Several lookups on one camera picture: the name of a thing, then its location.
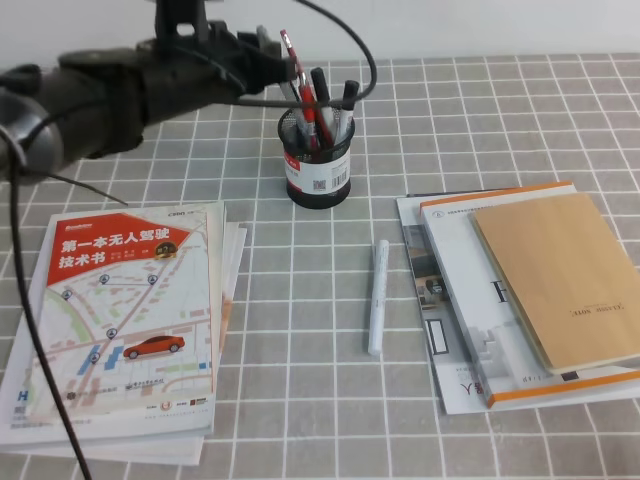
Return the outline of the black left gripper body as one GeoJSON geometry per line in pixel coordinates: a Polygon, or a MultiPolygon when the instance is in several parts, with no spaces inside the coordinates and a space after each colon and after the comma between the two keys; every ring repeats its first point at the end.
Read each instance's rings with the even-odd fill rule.
{"type": "Polygon", "coordinates": [[[264,27],[232,33],[203,1],[157,1],[155,37],[136,46],[144,119],[160,123],[286,83],[295,62],[264,27]]]}

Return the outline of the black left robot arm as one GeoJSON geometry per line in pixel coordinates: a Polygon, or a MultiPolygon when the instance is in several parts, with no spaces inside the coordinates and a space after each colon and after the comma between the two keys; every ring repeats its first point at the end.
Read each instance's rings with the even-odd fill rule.
{"type": "Polygon", "coordinates": [[[25,64],[1,75],[1,133],[36,174],[137,148],[144,130],[211,104],[292,80],[278,42],[231,33],[202,1],[159,1],[155,36],[133,48],[81,50],[45,72],[25,64]]]}

